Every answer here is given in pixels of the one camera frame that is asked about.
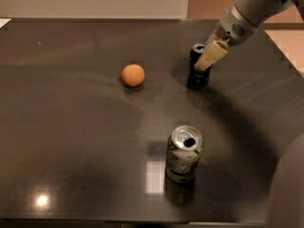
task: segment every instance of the can lid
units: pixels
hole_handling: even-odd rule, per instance
[[[205,45],[201,44],[201,43],[196,43],[192,46],[192,49],[199,53],[202,54],[205,51]]]
[[[193,151],[201,146],[202,137],[195,127],[181,125],[172,132],[172,141],[179,149]]]

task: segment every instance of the soda can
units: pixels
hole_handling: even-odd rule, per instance
[[[168,139],[165,172],[169,179],[186,183],[195,177],[203,141],[196,128],[181,125]]]
[[[189,75],[187,86],[189,88],[199,90],[207,86],[209,83],[209,76],[211,67],[209,66],[204,71],[197,70],[194,65],[198,61],[199,57],[205,51],[205,45],[195,44],[190,50],[190,63],[189,63]]]

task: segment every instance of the orange wall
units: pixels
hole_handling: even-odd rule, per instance
[[[189,0],[188,18],[219,19],[236,0]],[[303,23],[295,7],[266,21],[266,23]]]

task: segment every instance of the black can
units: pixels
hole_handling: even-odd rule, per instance
[[[194,67],[195,63],[204,51],[205,45],[203,44],[195,44],[192,46],[190,51],[189,76],[187,82],[187,86],[189,88],[199,90],[207,86],[209,83],[211,67],[209,66],[204,71],[197,70]]]

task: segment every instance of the table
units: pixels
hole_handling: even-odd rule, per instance
[[[260,29],[186,87],[213,20],[22,20],[0,31],[0,219],[260,224],[279,157],[304,129],[304,80]],[[145,82],[127,88],[122,69]],[[197,175],[164,175],[182,124]]]

